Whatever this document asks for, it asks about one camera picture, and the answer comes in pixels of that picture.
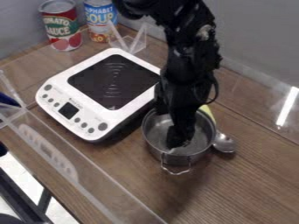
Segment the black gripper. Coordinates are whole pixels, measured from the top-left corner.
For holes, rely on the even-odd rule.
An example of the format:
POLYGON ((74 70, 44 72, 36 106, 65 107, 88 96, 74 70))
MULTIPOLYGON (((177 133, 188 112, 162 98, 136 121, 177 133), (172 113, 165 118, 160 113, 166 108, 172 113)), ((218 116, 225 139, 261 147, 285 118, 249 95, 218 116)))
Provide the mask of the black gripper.
POLYGON ((168 149, 185 147, 194 135, 194 113, 200 106, 218 97, 218 82, 213 72, 220 68, 221 56, 216 50, 168 51, 153 89, 154 109, 168 114, 172 125, 166 130, 168 149))

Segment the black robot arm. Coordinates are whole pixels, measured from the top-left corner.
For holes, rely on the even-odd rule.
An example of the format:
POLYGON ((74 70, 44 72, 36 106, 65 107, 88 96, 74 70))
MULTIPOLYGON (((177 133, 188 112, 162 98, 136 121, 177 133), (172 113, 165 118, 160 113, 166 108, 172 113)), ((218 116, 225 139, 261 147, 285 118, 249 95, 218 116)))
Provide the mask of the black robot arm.
POLYGON ((112 0, 124 18, 149 17, 162 27, 166 62, 154 86, 154 108, 172 118, 165 145, 190 143, 196 110, 218 97, 213 71, 220 68, 214 17, 202 0, 112 0))

